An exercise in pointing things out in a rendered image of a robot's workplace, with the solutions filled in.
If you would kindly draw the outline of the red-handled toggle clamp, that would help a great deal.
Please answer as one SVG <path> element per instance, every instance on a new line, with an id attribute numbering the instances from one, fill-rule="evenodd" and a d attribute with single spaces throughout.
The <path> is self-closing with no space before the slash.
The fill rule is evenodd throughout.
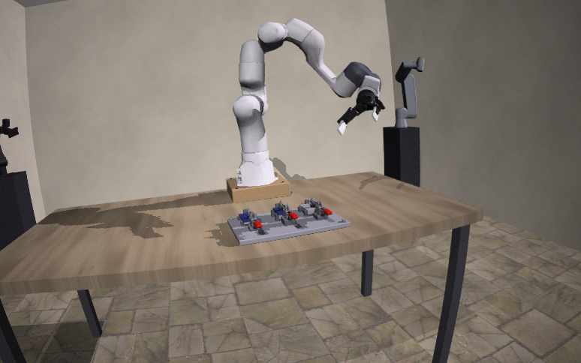
<path id="1" fill-rule="evenodd" d="M 285 226 L 296 224 L 296 219 L 298 218 L 298 216 L 293 211 L 291 211 L 291 208 L 289 207 L 289 205 L 286 205 L 286 204 L 284 205 L 282 200 L 280 200 L 278 205 L 280 207 L 279 211 L 283 211 L 283 216 L 281 217 L 281 222 Z"/>
<path id="2" fill-rule="evenodd" d="M 323 206 L 323 204 L 321 203 L 321 200 L 320 200 L 320 202 L 319 201 L 315 202 L 315 200 L 312 197 L 310 200 L 310 203 L 311 203 L 311 205 L 310 205 L 311 208 L 315 207 L 314 218 L 317 219 L 318 221 L 328 219 L 328 215 L 332 214 L 332 212 L 328 208 L 325 208 Z"/>

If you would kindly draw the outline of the toggle clamp with red handle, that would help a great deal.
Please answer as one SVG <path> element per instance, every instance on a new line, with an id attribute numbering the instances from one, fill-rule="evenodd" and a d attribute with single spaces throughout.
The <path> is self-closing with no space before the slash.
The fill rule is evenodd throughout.
<path id="1" fill-rule="evenodd" d="M 249 214 L 250 213 L 250 214 Z M 251 216 L 249 216 L 251 215 Z M 253 217 L 252 217 L 253 216 Z M 257 216 L 255 213 L 251 213 L 251 209 L 247 209 L 247 218 L 250 220 L 250 224 L 248 224 L 248 228 L 250 231 L 261 230 L 262 224 L 258 221 Z M 254 218 L 254 219 L 252 219 Z M 255 222 L 253 221 L 255 220 Z"/>

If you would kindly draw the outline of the blue rectangular block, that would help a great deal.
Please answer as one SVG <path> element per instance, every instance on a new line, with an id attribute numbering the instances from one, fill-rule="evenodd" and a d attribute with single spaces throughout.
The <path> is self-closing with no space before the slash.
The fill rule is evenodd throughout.
<path id="1" fill-rule="evenodd" d="M 281 219 L 283 211 L 279 211 L 279 208 L 272 208 L 274 210 L 274 215 L 277 213 L 278 214 L 278 219 Z"/>
<path id="2" fill-rule="evenodd" d="M 241 221 L 243 221 L 244 224 L 249 224 L 250 220 L 249 218 L 247 218 L 247 213 L 244 214 L 239 214 Z"/>

